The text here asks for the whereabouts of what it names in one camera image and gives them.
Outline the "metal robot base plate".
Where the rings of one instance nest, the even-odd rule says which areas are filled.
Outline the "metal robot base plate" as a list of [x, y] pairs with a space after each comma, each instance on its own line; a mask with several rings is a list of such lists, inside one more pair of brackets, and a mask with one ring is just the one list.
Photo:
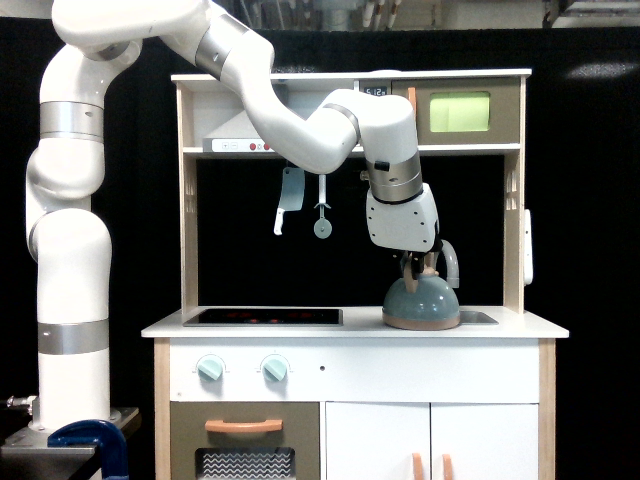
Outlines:
[[4, 455], [92, 455], [104, 441], [100, 434], [114, 436], [124, 444], [141, 425], [137, 407], [113, 408], [107, 420], [81, 420], [58, 430], [31, 425], [11, 434], [1, 446]]

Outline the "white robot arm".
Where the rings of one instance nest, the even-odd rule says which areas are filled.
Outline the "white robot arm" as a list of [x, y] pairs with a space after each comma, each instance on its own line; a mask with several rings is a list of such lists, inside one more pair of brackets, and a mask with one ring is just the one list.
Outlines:
[[414, 258], [440, 249], [406, 98], [339, 89], [302, 118], [272, 87], [272, 44], [212, 1], [57, 1], [51, 18], [64, 45], [42, 77], [40, 140], [25, 180], [26, 240], [38, 269], [37, 428], [111, 414], [112, 243], [91, 198], [105, 175], [105, 94], [146, 38], [236, 93], [258, 136], [294, 165], [328, 174], [361, 146], [372, 241]]

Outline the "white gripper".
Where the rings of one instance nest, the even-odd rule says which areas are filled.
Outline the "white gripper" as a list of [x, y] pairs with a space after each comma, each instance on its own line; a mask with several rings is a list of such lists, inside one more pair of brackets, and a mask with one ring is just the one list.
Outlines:
[[427, 183], [417, 197], [398, 204], [382, 203], [368, 191], [365, 210], [371, 241], [380, 247], [406, 251], [406, 278], [419, 277], [419, 255], [411, 251], [429, 251], [425, 266], [436, 270], [443, 243], [439, 239], [437, 207]]

